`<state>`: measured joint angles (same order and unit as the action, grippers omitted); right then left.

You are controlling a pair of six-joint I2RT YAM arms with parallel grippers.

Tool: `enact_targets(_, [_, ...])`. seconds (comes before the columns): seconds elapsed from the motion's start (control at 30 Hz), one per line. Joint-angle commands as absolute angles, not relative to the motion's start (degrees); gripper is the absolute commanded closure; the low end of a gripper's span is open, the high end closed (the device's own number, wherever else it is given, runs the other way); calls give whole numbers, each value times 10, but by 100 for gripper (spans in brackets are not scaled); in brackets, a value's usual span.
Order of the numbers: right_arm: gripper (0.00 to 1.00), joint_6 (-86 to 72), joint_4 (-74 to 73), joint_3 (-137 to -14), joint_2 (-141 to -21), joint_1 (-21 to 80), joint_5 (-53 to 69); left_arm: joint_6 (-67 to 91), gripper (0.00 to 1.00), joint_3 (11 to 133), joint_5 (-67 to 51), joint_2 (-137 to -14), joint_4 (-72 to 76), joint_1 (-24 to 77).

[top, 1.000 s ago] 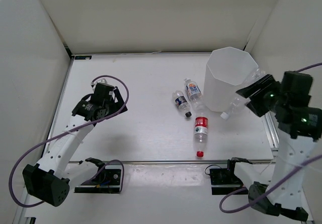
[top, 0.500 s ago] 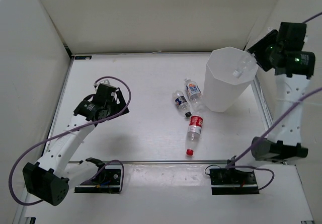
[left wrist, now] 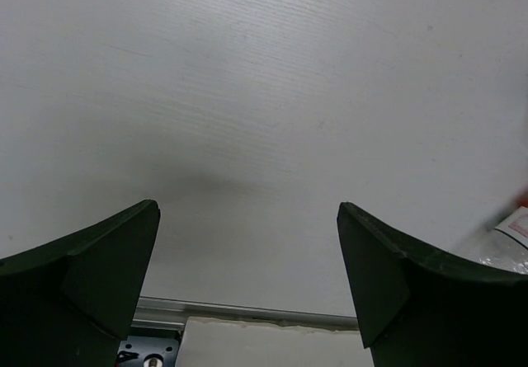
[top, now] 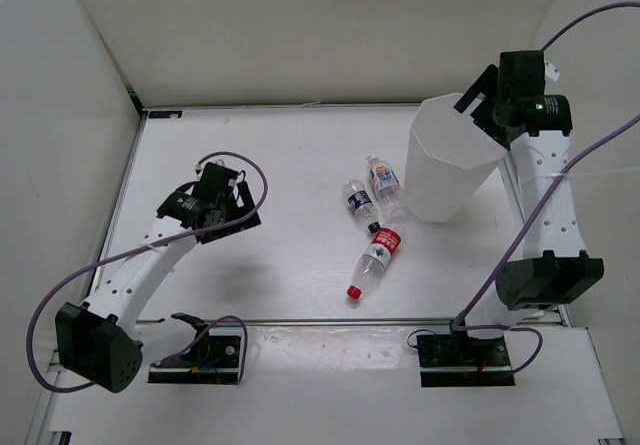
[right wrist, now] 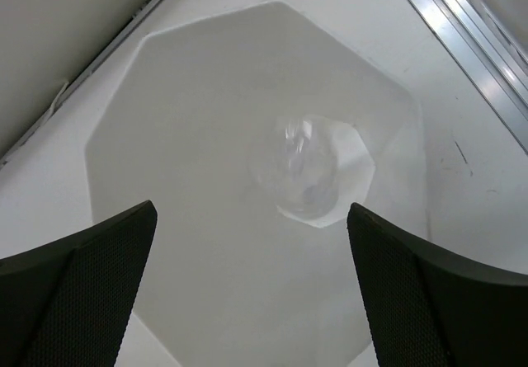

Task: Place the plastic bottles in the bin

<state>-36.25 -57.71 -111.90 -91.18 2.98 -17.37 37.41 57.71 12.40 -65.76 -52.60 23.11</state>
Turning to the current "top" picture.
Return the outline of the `black cap small bottle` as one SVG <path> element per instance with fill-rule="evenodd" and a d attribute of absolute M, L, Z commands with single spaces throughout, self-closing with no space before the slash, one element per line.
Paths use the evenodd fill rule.
<path fill-rule="evenodd" d="M 380 216 L 365 185 L 360 180 L 349 180 L 342 186 L 342 195 L 356 223 L 368 234 L 375 235 L 381 228 Z"/>

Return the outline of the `red label plastic bottle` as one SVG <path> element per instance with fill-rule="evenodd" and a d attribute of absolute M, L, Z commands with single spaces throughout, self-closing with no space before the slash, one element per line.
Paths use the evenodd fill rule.
<path fill-rule="evenodd" d="M 399 222 L 383 225 L 360 256 L 351 278 L 346 295 L 358 302 L 377 288 L 404 240 L 405 226 Z"/>

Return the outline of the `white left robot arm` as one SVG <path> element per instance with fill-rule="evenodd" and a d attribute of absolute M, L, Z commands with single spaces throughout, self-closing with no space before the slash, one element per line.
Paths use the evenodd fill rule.
<path fill-rule="evenodd" d="M 61 365 L 112 393 L 139 370 L 164 360 L 210 367 L 215 351 L 208 325 L 183 312 L 152 325 L 138 319 L 165 278 L 198 244 L 260 223 L 246 174 L 209 163 L 196 181 L 173 191 L 156 211 L 141 251 L 126 258 L 108 282 L 81 304 L 64 304 L 55 316 Z"/>

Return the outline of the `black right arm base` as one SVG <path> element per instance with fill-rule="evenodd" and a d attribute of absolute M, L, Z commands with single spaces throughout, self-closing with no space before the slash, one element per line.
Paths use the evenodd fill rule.
<path fill-rule="evenodd" d="M 465 332 L 418 329 L 407 337 L 407 345 L 418 354 L 422 388 L 515 385 L 503 338 L 480 340 Z"/>

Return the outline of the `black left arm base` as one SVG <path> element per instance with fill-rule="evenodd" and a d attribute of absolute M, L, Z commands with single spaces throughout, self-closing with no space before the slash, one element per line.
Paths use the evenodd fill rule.
<path fill-rule="evenodd" d="M 237 316 L 227 315 L 206 322 L 185 313 L 172 319 L 184 322 L 195 332 L 195 343 L 177 355 L 170 355 L 149 368 L 147 382 L 171 385 L 239 385 L 244 377 L 248 328 Z"/>

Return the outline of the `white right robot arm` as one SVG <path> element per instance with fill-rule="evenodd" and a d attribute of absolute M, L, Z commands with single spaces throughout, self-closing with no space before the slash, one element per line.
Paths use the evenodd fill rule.
<path fill-rule="evenodd" d="M 539 310 L 566 305 L 597 283 L 604 262 L 589 255 L 581 236 L 571 181 L 573 129 L 570 105 L 544 92 L 543 64 L 488 66 L 455 104 L 481 103 L 474 124 L 512 157 L 524 223 L 485 285 L 460 312 L 449 352 L 470 365 L 499 338 Z"/>

